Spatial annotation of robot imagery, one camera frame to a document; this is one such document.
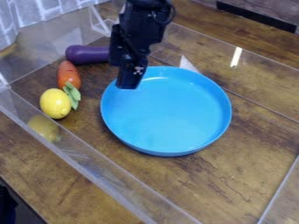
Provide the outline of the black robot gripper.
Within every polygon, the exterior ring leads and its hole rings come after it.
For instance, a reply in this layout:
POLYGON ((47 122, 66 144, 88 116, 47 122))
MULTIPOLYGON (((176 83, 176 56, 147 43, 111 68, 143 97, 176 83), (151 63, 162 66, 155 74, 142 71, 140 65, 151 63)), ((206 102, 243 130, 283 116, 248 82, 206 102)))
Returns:
POLYGON ((172 20, 171 0, 126 0, 119 23, 112 25, 108 49, 110 65, 119 67, 118 88, 138 88, 148 65, 147 57, 142 56, 150 54, 151 45, 162 42, 172 20))

